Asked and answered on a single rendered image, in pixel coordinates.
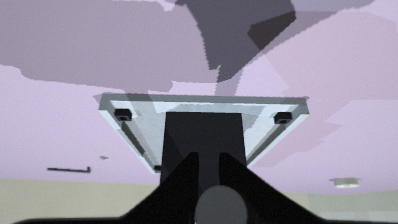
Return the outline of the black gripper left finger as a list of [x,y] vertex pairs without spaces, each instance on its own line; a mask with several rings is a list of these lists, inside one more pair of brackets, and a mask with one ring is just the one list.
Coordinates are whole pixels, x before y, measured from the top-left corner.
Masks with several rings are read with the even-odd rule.
[[199,154],[190,152],[145,199],[120,217],[37,218],[13,224],[195,224]]

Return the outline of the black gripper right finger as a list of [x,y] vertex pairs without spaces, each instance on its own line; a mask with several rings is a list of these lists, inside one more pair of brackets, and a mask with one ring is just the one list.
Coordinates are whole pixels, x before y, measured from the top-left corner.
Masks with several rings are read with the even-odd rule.
[[220,185],[234,189],[242,197],[247,209],[246,224],[398,224],[321,218],[276,190],[229,153],[219,154],[219,180]]

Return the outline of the white ring spacer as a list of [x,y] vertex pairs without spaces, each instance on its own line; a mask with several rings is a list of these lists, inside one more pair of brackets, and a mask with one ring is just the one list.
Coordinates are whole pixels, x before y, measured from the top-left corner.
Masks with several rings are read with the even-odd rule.
[[335,187],[340,187],[340,188],[359,186],[357,178],[338,178],[334,179],[333,181]]

